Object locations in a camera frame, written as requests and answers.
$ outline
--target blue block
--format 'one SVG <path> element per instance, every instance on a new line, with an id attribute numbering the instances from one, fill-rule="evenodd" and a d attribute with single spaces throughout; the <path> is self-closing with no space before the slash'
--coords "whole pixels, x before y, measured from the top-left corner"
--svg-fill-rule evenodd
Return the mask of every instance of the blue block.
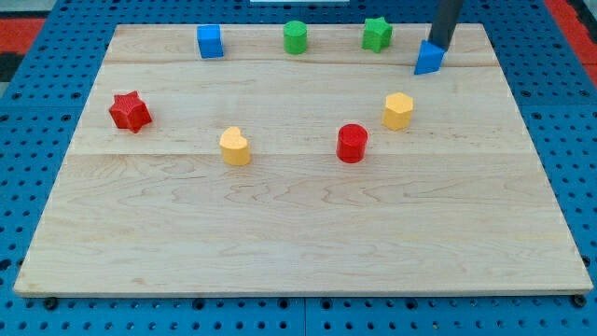
<path id="1" fill-rule="evenodd" d="M 209 24 L 197 27 L 197 42 L 201 57 L 216 58 L 224 56 L 219 24 Z"/>
<path id="2" fill-rule="evenodd" d="M 446 50 L 434 45 L 425 40 L 421 41 L 421 49 L 419 50 L 419 59 L 414 68 L 415 75 L 428 74 L 436 72 L 441 66 L 441 61 L 444 58 Z"/>

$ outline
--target wooden board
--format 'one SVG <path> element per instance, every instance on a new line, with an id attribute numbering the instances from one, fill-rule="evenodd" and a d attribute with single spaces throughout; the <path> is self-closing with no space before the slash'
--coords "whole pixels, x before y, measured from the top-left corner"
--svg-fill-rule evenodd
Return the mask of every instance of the wooden board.
<path id="1" fill-rule="evenodd" d="M 22 296 L 463 296 L 583 293 L 592 283 L 480 25 L 437 74 L 412 74 L 429 25 L 381 54 L 361 25 L 222 26 L 200 60 L 192 25 L 117 28 L 22 265 Z M 117 130 L 113 94 L 154 122 Z M 415 99 L 381 125 L 386 94 Z M 335 156 L 368 127 L 366 157 Z M 253 162 L 226 165 L 239 126 Z"/>

